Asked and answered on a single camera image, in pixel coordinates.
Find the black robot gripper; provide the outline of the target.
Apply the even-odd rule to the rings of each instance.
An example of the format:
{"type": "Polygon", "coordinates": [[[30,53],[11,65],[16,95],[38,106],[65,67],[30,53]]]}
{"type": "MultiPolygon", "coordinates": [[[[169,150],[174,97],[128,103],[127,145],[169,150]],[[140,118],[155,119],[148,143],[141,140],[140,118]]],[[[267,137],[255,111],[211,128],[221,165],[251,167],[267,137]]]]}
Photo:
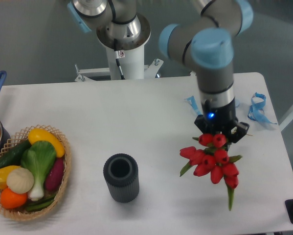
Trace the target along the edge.
{"type": "Polygon", "coordinates": [[[230,143],[237,143],[249,130],[249,124],[237,122],[235,99],[223,107],[211,107],[210,101],[202,103],[203,114],[198,115],[194,124],[203,134],[222,133],[230,143]]]}

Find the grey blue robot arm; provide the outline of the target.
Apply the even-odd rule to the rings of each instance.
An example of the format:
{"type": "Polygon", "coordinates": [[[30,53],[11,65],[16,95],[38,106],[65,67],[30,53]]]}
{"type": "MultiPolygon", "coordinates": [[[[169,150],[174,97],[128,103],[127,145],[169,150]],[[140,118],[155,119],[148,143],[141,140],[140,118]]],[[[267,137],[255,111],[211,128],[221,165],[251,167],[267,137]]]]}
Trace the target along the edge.
{"type": "MultiPolygon", "coordinates": [[[[200,18],[189,25],[170,24],[158,40],[160,52],[195,72],[202,106],[195,125],[202,133],[243,138],[249,125],[239,122],[233,91],[232,38],[250,27],[253,10],[246,0],[201,0],[200,18]]],[[[106,48],[113,80],[142,79],[148,20],[134,0],[71,0],[68,10],[84,32],[96,32],[106,48]]]]}

